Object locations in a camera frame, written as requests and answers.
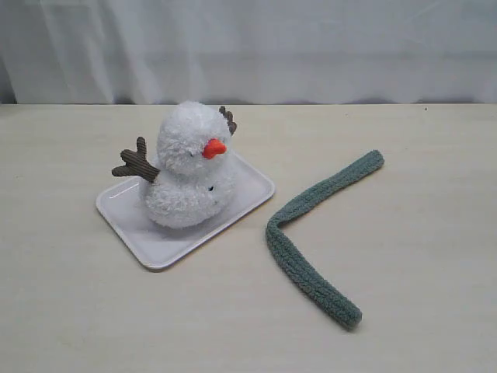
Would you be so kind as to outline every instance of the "snowman plush toy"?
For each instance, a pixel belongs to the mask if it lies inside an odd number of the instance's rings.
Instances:
[[[223,211],[235,194],[236,169],[231,136],[237,124],[224,106],[180,103],[162,121],[157,159],[147,160],[145,139],[137,151],[121,152],[124,166],[114,176],[139,176],[147,216],[169,228],[187,228]]]

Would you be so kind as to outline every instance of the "white backdrop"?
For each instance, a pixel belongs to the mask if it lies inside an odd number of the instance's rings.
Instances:
[[[497,0],[0,4],[19,103],[497,103]]]

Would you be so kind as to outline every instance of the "green knitted scarf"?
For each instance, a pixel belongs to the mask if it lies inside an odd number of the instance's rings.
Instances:
[[[359,324],[362,312],[313,268],[281,228],[339,190],[377,171],[383,164],[383,156],[378,150],[367,153],[339,173],[296,196],[276,212],[266,226],[267,245],[280,268],[320,309],[348,331]]]

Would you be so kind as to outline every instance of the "table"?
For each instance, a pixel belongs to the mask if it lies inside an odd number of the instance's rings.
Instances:
[[[5,372],[490,372],[497,366],[497,106],[228,106],[272,200],[146,271],[98,193],[170,106],[0,106]],[[378,149],[384,167],[285,233],[363,311],[340,329],[264,240],[289,199]]]

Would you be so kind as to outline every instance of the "white rectangular plate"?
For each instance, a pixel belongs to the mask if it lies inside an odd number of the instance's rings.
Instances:
[[[219,215],[195,227],[175,230],[148,219],[138,196],[137,177],[104,190],[97,197],[97,209],[144,267],[164,269],[274,195],[274,183],[267,176],[240,155],[234,156],[238,182],[233,201]]]

